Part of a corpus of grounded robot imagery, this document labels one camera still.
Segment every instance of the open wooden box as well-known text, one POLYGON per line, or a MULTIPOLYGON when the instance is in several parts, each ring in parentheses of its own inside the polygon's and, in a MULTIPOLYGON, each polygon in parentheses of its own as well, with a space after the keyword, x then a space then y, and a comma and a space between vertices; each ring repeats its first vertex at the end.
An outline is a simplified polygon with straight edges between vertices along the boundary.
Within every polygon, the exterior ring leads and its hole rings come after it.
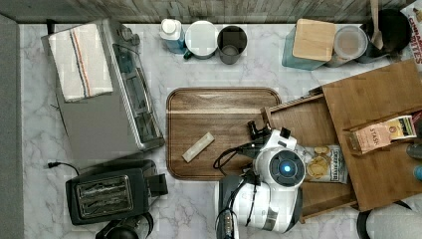
MULTIPOLYGON (((264 122, 272 128, 285 127, 292 131, 298 144, 319 146, 338 144, 332 119, 322 93, 262 111, 264 122)), ((351 182, 304 182, 304 220, 339 207, 357 204, 351 182)))
POLYGON ((349 184, 303 185, 303 220, 339 207, 360 211, 386 206, 422 192, 413 176, 419 161, 406 154, 408 139, 359 154, 349 144, 351 130, 422 110, 422 82, 408 60, 324 85, 295 102, 262 109, 265 123, 292 131, 298 144, 339 144, 349 184))

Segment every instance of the toaster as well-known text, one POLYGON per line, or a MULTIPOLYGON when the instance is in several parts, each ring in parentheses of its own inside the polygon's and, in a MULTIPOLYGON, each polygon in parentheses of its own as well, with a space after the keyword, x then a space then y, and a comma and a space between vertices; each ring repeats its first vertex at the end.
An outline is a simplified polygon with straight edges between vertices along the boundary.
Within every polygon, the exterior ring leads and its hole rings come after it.
MULTIPOLYGON (((60 84, 56 87, 73 159, 80 168, 164 145, 137 51, 139 36, 112 19, 93 23, 103 44, 112 93, 65 102, 60 84)), ((43 44, 50 49, 48 36, 43 44)))
POLYGON ((102 166, 66 182, 72 224, 118 220, 148 213, 168 193, 164 174, 152 160, 102 166))

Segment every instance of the kitchen counter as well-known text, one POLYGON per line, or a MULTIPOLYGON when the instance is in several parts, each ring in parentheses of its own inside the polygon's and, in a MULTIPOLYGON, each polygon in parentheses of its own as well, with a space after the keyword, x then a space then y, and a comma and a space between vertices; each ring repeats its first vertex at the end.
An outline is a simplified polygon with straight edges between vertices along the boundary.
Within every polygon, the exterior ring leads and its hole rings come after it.
MULTIPOLYGON (((215 56, 201 61, 184 61, 167 51, 158 35, 159 25, 127 25, 141 39, 139 46, 159 125, 166 132, 165 107, 168 95, 188 87, 269 87, 283 102, 298 99, 308 90, 389 64, 387 59, 361 65, 355 62, 329 69, 303 71, 282 66, 286 35, 294 25, 241 25, 248 35, 248 47, 232 66, 215 56)), ((21 25, 21 78, 23 126, 23 179, 25 238, 95 238, 106 224, 73 226, 66 201, 65 182, 76 174, 71 168, 46 168, 47 162, 72 163, 65 130, 56 110, 54 68, 47 63, 41 37, 45 25, 21 25)), ((143 154, 165 173, 169 194, 151 210, 158 238, 215 238, 214 182, 181 181, 168 173, 165 146, 143 154)), ((422 211, 422 196, 405 200, 422 211)), ((241 238, 357 238, 357 211, 343 208, 298 224, 286 234, 240 227, 241 238)))

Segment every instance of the wooden lid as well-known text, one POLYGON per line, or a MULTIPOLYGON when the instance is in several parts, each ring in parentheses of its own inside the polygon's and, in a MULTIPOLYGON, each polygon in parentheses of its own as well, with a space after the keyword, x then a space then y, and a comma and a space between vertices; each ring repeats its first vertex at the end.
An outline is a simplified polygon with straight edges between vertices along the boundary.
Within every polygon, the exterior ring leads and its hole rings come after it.
POLYGON ((297 58, 328 62, 331 60, 334 36, 333 23, 299 19, 293 55, 297 58))

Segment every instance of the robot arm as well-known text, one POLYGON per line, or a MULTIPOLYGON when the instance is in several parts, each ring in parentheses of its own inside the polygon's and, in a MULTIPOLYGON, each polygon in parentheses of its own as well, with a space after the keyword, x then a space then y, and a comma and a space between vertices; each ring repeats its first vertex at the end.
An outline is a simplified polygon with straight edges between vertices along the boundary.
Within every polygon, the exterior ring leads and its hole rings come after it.
POLYGON ((296 139, 286 129, 267 131, 248 126, 251 134, 259 137, 251 135, 253 141, 235 151, 253 158, 253 168, 245 177, 226 176, 216 186, 217 239, 238 239, 237 226, 248 224, 284 233, 299 221, 302 212, 300 185, 306 169, 295 153, 296 139))

